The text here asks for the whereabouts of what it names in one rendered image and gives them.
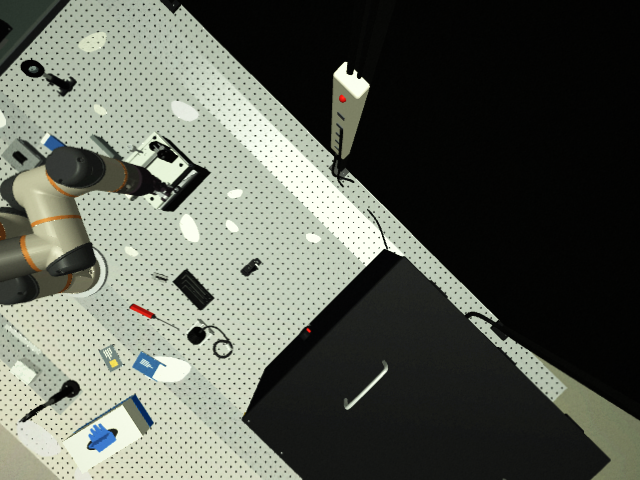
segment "beige floor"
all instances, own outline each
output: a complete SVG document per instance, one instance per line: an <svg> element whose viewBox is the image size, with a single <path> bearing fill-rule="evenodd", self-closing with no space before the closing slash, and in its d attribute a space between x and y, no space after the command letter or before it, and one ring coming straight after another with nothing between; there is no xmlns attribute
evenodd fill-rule
<svg viewBox="0 0 640 480"><path fill-rule="evenodd" d="M640 420L612 405L571 377L540 361L567 386L558 408L585 431L611 462L593 480L640 479ZM0 426L2 480L57 480L57 477Z"/></svg>

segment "blue glove print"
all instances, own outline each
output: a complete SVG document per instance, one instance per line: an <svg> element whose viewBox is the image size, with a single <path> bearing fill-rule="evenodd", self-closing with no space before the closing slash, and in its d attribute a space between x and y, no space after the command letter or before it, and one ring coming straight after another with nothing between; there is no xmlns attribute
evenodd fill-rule
<svg viewBox="0 0 640 480"><path fill-rule="evenodd" d="M89 448L95 448L98 452L102 452L105 448L116 441L116 436L99 423L98 425L91 427L89 440L91 440Z"/></svg>

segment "white cube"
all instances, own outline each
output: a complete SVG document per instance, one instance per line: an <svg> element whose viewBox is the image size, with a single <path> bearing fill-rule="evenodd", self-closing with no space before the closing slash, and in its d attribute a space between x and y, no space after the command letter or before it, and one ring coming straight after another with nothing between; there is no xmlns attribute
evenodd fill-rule
<svg viewBox="0 0 640 480"><path fill-rule="evenodd" d="M22 380L25 385L29 385L40 371L35 365L33 365L33 363L26 358L23 358L16 362L11 369L11 373Z"/></svg>

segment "cabinet handle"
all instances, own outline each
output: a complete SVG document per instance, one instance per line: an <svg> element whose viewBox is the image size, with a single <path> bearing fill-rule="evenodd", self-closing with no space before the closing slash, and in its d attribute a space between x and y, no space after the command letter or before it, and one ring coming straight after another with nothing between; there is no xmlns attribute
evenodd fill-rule
<svg viewBox="0 0 640 480"><path fill-rule="evenodd" d="M344 399L344 409L345 410L349 410L351 407L353 407L356 403L358 403L358 400L360 400L362 397L364 397L365 393L367 393L369 390L371 390L373 388L373 386L378 383L378 380L380 380L385 373L387 373L389 371L389 365L387 365L387 362L385 362L384 360L382 361L382 365L384 365L384 370L382 372L380 372L380 375L378 375L373 382L371 382L369 384L369 386L367 388L365 388L362 392L360 392L360 395L358 395L356 398L353 399L353 402L349 403L349 400L347 400L346 398Z"/></svg>

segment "red screwdriver handle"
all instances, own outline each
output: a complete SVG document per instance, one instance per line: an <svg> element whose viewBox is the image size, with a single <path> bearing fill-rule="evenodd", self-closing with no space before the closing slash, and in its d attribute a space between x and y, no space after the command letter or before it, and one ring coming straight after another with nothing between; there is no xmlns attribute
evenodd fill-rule
<svg viewBox="0 0 640 480"><path fill-rule="evenodd" d="M133 305L131 305L129 308L131 310L133 310L134 312L138 312L138 313L143 314L145 317L148 317L148 318L153 318L154 317L154 314L151 313L149 310L145 310L144 308L137 306L135 303Z"/></svg>

